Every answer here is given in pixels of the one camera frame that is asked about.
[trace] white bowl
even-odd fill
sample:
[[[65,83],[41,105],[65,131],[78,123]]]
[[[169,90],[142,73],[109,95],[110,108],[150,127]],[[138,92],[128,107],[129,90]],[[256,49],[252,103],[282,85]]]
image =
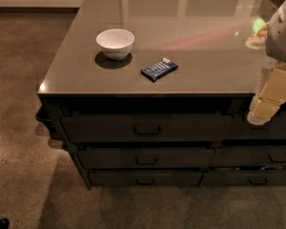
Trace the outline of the white bowl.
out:
[[[123,29],[110,29],[99,33],[96,43],[101,51],[113,60],[123,59],[131,52],[134,35]]]

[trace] gray countertop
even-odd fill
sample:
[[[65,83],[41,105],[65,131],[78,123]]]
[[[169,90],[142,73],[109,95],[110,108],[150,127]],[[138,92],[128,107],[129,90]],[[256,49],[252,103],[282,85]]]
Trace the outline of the gray countertop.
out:
[[[275,61],[245,47],[261,0],[84,0],[38,95],[252,94]],[[107,59],[95,38],[123,28],[132,54]],[[179,68],[155,83],[140,70],[166,57]]]

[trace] brown floor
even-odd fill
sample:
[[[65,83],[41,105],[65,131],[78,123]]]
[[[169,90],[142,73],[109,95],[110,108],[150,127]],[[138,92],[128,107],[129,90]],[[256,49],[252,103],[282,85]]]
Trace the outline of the brown floor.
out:
[[[286,228],[286,187],[88,191],[34,116],[73,14],[0,14],[0,218],[10,228]]]

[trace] black handle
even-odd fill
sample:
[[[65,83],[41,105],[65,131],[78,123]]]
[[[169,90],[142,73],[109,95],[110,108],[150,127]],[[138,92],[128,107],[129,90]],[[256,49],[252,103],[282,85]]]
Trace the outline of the black handle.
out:
[[[133,130],[136,135],[159,135],[161,133],[160,126],[153,123],[136,124]]]
[[[286,153],[269,154],[268,158],[273,163],[286,163]]]
[[[140,180],[136,179],[137,185],[144,185],[144,186],[150,186],[154,185],[154,179],[153,178],[141,178]]]
[[[251,185],[267,185],[268,180],[265,177],[250,177],[249,182]]]
[[[137,165],[155,165],[156,164],[156,162],[157,162],[157,158],[156,157],[154,157],[154,158],[136,158],[135,159],[135,163],[137,164]]]

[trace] small package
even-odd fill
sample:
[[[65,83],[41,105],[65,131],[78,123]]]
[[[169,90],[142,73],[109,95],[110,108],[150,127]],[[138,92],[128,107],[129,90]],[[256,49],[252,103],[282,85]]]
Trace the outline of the small package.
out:
[[[142,70],[141,73],[148,77],[152,82],[155,82],[157,79],[173,72],[177,68],[178,66],[174,62],[171,62],[171,60],[167,58],[163,58],[160,62]]]

